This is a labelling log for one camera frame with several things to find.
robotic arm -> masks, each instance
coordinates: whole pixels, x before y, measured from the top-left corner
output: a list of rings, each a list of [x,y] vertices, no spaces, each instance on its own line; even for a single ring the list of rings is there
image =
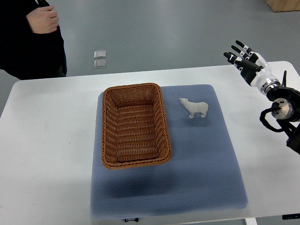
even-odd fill
[[[240,56],[231,52],[225,52],[227,61],[233,64],[239,71],[244,80],[251,87],[256,87],[268,100],[272,101],[271,108],[262,111],[260,121],[262,124],[274,131],[285,132],[289,137],[286,145],[300,154],[300,124],[295,127],[291,122],[300,121],[300,92],[286,86],[286,71],[282,84],[271,73],[271,68],[266,60],[257,52],[244,45],[240,41],[236,44],[243,50],[231,46]],[[281,129],[272,127],[265,116],[272,113]]]

person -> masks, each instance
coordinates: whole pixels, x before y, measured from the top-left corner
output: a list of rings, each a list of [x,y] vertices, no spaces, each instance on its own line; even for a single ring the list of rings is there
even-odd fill
[[[0,0],[0,69],[20,80],[66,76],[54,6],[45,0]]]

black jacket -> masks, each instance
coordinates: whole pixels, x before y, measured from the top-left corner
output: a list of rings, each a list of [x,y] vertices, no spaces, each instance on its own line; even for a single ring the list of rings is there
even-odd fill
[[[26,15],[42,6],[35,0],[0,0],[0,69],[22,80],[53,77],[60,66],[67,73],[60,28],[35,34],[27,21]]]

white table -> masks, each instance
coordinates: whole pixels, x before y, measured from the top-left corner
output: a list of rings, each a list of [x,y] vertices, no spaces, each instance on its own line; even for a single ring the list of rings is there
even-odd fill
[[[290,63],[270,65],[279,80],[287,70],[287,85],[300,90]],[[142,218],[140,225],[300,212],[300,155],[286,147],[284,133],[260,123],[271,102],[228,65],[17,82],[0,118],[0,224],[121,225],[90,218],[97,101],[108,87],[146,82],[214,87],[249,203],[242,210]]]

wooden box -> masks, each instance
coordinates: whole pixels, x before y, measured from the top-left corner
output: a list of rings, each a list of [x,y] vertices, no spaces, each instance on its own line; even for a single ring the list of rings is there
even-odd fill
[[[300,0],[265,0],[273,12],[299,11]]]

